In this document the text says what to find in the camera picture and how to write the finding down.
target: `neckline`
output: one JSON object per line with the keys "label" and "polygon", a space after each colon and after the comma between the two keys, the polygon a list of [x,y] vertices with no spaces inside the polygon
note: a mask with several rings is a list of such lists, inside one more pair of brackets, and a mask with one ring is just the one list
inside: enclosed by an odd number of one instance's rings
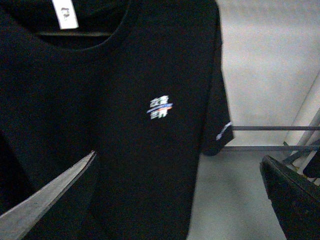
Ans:
{"label": "neckline", "polygon": [[43,62],[47,64],[79,65],[95,62],[103,59],[110,52],[117,49],[129,36],[132,28],[136,24],[140,8],[140,0],[129,0],[127,9],[116,30],[104,42],[82,49],[69,49],[55,46],[38,38],[25,27],[17,24],[14,20],[13,26],[15,41],[20,41],[16,51],[20,51],[33,62]]}

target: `printed logo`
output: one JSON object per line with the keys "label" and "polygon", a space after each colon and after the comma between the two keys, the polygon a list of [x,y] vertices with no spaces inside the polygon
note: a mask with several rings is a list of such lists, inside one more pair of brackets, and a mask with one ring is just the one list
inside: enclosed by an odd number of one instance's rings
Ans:
{"label": "printed logo", "polygon": [[222,129],[222,131],[216,136],[216,140],[220,140],[222,138],[222,135],[224,134],[224,132],[227,130],[228,127],[230,127],[232,125],[232,122],[229,122],[227,125],[224,126],[224,128]]}
{"label": "printed logo", "polygon": [[173,103],[168,103],[169,96],[161,96],[150,101],[150,110],[146,113],[150,114],[151,119],[164,118],[168,114],[168,110],[172,109]]}
{"label": "printed logo", "polygon": [[61,12],[63,14],[64,20],[67,21],[68,17],[70,16],[69,8],[61,8]]}

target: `gray floor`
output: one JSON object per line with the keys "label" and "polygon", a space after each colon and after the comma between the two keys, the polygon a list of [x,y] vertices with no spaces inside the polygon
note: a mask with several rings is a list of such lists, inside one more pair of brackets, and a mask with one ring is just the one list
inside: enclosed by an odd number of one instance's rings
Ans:
{"label": "gray floor", "polygon": [[260,162],[279,152],[201,156],[187,240],[285,240],[268,199]]}

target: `chest logo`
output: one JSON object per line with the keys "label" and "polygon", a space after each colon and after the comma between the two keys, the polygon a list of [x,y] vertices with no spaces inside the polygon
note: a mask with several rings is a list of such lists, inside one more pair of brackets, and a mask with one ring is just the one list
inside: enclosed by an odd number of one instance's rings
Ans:
{"label": "chest logo", "polygon": [[150,114],[151,119],[164,118],[168,114],[168,110],[172,109],[173,103],[168,103],[169,96],[161,96],[150,101],[150,110],[146,113]]}

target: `clothing tag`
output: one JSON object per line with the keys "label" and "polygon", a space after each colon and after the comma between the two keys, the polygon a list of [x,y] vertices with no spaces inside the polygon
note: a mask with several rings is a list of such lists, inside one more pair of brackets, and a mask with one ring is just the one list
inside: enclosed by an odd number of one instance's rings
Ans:
{"label": "clothing tag", "polygon": [[60,29],[76,29],[79,27],[72,0],[52,0]]}

